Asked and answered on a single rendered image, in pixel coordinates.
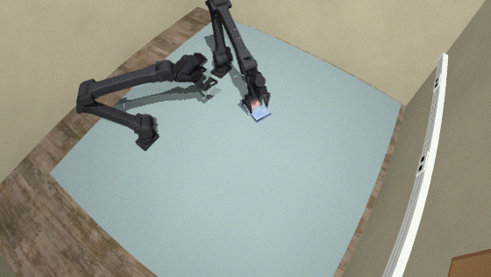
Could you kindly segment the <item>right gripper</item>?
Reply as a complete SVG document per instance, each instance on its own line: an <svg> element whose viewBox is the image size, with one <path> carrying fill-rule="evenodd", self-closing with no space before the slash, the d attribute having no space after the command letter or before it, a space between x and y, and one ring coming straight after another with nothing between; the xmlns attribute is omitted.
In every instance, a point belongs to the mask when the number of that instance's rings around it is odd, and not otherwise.
<svg viewBox="0 0 491 277"><path fill-rule="evenodd" d="M201 72L206 72L206 70L207 70L203 66L201 66L199 69ZM200 80L190 80L190 78L191 78L191 74L190 74L189 80L187 82L193 82L199 89L202 89L203 91L207 91L209 88L211 88L212 86L214 86L218 83L217 80L213 79L212 77L209 77L209 79L203 84L203 81L205 81L207 78L207 76L205 76L204 74L202 75ZM212 82L214 82L214 83L212 83Z"/></svg>

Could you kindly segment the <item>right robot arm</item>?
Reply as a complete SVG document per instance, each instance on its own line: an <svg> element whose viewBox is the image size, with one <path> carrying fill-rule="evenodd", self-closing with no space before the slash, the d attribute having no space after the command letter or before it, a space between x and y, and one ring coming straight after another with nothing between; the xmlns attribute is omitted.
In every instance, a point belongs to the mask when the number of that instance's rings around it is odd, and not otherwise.
<svg viewBox="0 0 491 277"><path fill-rule="evenodd" d="M99 96L145 83L187 82L191 73L190 80L200 80L203 73L199 68L208 62L205 58L201 53L184 54L176 63L161 60L148 67L99 82L94 79L82 82L76 99L76 112L93 114L131 128L139 135L135 143L146 151L159 138L159 134L153 129L151 115L138 113L134 116L94 100Z"/></svg>

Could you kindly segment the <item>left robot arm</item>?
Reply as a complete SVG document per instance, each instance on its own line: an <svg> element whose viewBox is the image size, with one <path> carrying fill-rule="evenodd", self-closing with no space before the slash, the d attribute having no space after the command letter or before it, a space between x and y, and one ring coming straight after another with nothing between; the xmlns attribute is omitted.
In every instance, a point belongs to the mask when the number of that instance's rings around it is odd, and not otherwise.
<svg viewBox="0 0 491 277"><path fill-rule="evenodd" d="M231 64L231 61L233 61L233 56L231 49L226 46L224 42L224 26L234 48L240 72L242 75L245 75L246 84L253 85L250 87L247 86L249 95L258 95L260 99L266 98L267 86L264 86L266 79L262 76L262 73L258 71L258 68L256 67L256 65L258 66L257 61L254 60L253 56L247 50L238 32L237 26L231 17L229 11L232 6L231 1L207 0L205 4L210 8L209 11L215 39L215 51L213 51L215 67L211 70L211 73L218 78L222 78L231 70L231 66L228 64ZM227 66L226 63L228 63Z"/></svg>

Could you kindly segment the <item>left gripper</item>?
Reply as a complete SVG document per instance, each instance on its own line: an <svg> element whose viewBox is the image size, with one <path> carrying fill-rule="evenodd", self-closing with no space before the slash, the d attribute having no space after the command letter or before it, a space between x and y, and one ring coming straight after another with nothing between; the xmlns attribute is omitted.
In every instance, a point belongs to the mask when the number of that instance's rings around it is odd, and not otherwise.
<svg viewBox="0 0 491 277"><path fill-rule="evenodd" d="M258 95L256 95L256 96L257 96L257 98L259 98ZM247 107L247 109L249 109L249 111L251 113L253 113L253 111L252 111L252 105L251 105L251 103L248 100L251 100L252 98L254 98L256 96L250 96L249 93L248 93L248 94L245 95L245 99L242 100L242 103ZM263 99L266 107L268 106L269 98L270 98L270 93L267 94L267 100L266 100L266 98Z"/></svg>

